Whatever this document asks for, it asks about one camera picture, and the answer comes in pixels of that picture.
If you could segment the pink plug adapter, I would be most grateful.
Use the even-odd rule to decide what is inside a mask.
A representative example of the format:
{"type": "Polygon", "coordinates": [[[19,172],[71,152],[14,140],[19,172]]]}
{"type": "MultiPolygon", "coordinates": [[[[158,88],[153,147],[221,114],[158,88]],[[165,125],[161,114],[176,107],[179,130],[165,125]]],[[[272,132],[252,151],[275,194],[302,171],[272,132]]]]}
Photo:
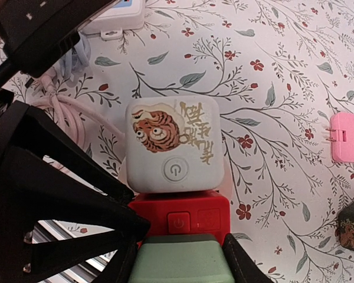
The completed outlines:
{"type": "Polygon", "coordinates": [[[330,118],[328,141],[332,159],[339,163],[354,163],[354,114],[339,112],[330,118]]]}

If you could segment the pink round socket base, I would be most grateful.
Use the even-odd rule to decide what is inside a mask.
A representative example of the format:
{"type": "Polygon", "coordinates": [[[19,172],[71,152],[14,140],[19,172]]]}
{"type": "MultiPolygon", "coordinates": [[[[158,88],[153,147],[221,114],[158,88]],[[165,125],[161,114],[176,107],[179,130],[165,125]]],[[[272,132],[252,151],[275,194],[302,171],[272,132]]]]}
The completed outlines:
{"type": "Polygon", "coordinates": [[[128,133],[118,179],[136,193],[183,193],[216,190],[231,196],[230,167],[221,145],[204,140],[199,146],[166,140],[155,148],[128,133]]]}

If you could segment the red cube socket adapter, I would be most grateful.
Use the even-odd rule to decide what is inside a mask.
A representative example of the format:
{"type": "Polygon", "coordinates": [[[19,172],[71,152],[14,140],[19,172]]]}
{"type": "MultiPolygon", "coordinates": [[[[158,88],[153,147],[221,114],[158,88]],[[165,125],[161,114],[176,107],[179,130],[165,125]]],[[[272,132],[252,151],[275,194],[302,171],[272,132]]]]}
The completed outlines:
{"type": "Polygon", "coordinates": [[[222,244],[230,233],[230,202],[214,190],[140,193],[129,207],[150,222],[148,237],[210,233],[222,244]]]}

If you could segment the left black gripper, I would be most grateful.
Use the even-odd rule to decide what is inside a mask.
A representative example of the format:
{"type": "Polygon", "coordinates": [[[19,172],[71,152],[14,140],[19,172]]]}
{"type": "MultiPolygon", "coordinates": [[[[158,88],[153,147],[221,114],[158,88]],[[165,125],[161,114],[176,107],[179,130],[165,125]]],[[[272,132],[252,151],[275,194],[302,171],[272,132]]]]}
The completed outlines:
{"type": "Polygon", "coordinates": [[[98,183],[90,189],[52,167],[20,139],[30,106],[16,101],[0,112],[0,282],[41,282],[86,259],[115,251],[112,232],[136,235],[150,223],[129,207],[134,193],[102,171],[85,154],[74,156],[74,168],[98,183]],[[61,220],[104,226],[100,233],[47,243],[33,243],[39,221],[61,220]]]}

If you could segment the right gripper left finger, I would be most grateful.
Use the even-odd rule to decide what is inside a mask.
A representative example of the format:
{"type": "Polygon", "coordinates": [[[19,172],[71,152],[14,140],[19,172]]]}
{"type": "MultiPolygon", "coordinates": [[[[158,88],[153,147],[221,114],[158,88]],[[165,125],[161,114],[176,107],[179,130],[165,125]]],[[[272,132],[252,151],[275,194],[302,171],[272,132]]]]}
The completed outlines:
{"type": "Polygon", "coordinates": [[[106,266],[106,282],[128,282],[139,249],[136,235],[112,232],[115,255],[106,266]]]}

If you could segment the white power strip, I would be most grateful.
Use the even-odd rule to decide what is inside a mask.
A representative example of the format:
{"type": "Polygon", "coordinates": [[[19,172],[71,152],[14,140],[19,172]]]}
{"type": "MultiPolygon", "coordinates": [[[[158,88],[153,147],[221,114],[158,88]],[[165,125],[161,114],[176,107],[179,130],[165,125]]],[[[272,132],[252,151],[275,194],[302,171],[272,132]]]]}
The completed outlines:
{"type": "Polygon", "coordinates": [[[145,0],[119,1],[87,24],[82,32],[104,41],[120,39],[124,31],[141,29],[145,22],[145,0]]]}

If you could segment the mint green cube adapter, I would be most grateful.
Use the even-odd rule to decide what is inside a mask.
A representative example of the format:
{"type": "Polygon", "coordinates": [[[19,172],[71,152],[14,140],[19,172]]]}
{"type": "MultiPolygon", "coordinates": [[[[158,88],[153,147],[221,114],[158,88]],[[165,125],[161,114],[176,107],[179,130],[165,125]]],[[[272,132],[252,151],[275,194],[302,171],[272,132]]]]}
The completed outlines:
{"type": "Polygon", "coordinates": [[[234,282],[220,243],[211,234],[153,236],[137,253],[129,282],[234,282]]]}

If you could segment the white cartoon cube adapter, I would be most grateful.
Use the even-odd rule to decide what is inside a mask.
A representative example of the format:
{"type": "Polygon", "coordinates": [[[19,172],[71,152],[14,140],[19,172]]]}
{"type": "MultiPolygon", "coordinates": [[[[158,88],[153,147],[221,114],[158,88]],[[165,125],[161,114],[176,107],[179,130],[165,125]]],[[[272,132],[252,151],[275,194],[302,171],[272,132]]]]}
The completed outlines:
{"type": "Polygon", "coordinates": [[[196,192],[224,180],[219,105],[207,96],[138,98],[126,108],[126,180],[137,193],[196,192]]]}

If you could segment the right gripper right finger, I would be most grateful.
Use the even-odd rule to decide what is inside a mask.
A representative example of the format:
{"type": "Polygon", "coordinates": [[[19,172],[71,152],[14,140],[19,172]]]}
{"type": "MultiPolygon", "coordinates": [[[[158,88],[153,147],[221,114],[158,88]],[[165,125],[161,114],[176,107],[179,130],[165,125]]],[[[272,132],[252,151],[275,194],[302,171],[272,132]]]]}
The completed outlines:
{"type": "Polygon", "coordinates": [[[233,234],[226,234],[222,250],[235,283],[272,283],[272,280],[257,267],[233,234]]]}

